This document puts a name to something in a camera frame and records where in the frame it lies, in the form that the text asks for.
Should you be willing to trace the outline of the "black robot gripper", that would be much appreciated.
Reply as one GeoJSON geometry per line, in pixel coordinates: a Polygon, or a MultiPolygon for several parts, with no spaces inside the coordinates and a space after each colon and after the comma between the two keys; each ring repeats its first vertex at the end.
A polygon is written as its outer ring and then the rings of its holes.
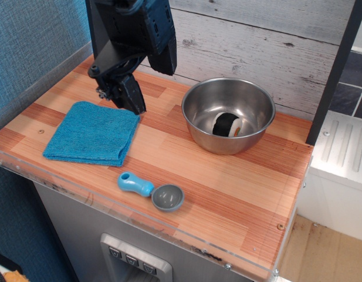
{"type": "Polygon", "coordinates": [[[133,72],[148,59],[153,70],[172,76],[177,68],[177,41],[168,1],[95,1],[108,39],[88,74],[101,98],[135,115],[146,104],[133,72]]]}

